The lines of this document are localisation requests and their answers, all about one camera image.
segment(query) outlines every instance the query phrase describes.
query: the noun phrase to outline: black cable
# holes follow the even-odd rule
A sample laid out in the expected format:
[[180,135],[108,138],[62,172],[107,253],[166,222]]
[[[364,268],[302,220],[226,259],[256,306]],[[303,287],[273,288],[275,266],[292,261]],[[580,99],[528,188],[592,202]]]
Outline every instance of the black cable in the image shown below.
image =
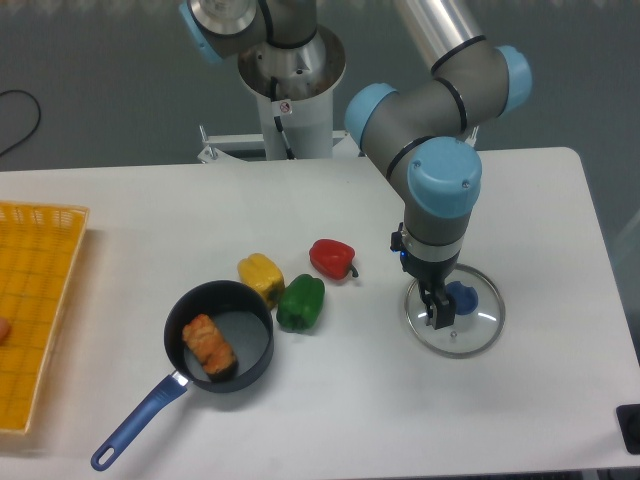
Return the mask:
[[[276,88],[278,87],[278,79],[276,77],[271,77],[271,84],[269,87],[269,96],[271,97],[271,102],[273,103],[276,101]],[[284,127],[282,126],[280,115],[274,115],[273,120],[276,124],[276,130],[280,132],[280,136],[282,137],[282,143],[284,143],[284,151],[287,153],[287,159],[296,160],[296,156],[293,154],[293,150],[291,148],[291,145],[289,144],[287,134],[284,132]]]
[[40,102],[38,102],[38,99],[36,97],[31,95],[29,92],[27,92],[25,90],[20,90],[20,89],[5,90],[4,92],[0,92],[0,97],[2,97],[4,95],[8,95],[10,93],[21,93],[21,94],[26,95],[27,97],[29,97],[31,100],[33,100],[33,103],[36,104],[36,108],[38,109],[38,119],[36,120],[36,124],[33,126],[31,131],[29,133],[27,133],[23,138],[18,140],[16,143],[14,143],[13,145],[10,145],[8,148],[5,148],[3,151],[1,151],[0,152],[0,157],[3,156],[5,153],[9,153],[11,150],[16,148],[17,146],[22,145],[24,142],[26,142],[31,137],[31,135],[36,133],[36,130],[40,126],[40,119],[42,118],[42,111],[40,110]]

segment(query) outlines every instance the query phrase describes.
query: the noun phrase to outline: orange object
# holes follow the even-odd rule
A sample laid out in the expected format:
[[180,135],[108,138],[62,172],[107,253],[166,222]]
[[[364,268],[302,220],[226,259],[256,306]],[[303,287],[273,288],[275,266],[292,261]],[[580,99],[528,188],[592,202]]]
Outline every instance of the orange object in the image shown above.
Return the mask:
[[238,359],[231,345],[208,315],[198,315],[182,329],[182,340],[196,356],[211,380],[224,380],[233,373]]
[[0,432],[29,430],[89,209],[0,201]]

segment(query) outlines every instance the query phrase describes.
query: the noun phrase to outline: black pan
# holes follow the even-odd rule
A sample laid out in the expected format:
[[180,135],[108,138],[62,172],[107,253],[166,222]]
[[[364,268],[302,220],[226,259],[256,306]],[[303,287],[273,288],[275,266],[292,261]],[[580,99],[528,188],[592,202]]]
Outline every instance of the black pan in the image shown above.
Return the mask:
[[[238,358],[236,372],[224,381],[207,378],[182,340],[182,329],[199,314],[213,318]],[[228,393],[255,382],[273,356],[273,319],[264,300],[242,283],[219,280],[186,293],[175,304],[164,327],[164,347],[175,371],[164,378],[91,457],[91,466],[106,470],[151,419],[187,391],[187,385]]]

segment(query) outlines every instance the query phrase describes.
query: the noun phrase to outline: pan handle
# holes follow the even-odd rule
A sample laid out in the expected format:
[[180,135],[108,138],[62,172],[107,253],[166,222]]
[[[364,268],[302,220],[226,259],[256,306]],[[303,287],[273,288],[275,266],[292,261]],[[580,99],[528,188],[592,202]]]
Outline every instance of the pan handle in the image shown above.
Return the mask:
[[91,466],[98,471],[109,468],[160,410],[187,391],[187,383],[189,380],[177,371],[167,375],[96,450]]

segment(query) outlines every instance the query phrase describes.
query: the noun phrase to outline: yellow plastic tray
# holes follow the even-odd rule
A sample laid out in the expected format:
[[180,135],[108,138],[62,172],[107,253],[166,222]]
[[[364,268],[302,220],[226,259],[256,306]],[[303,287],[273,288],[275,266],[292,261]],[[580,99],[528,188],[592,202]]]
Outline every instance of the yellow plastic tray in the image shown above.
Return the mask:
[[0,202],[0,431],[29,430],[89,209]]

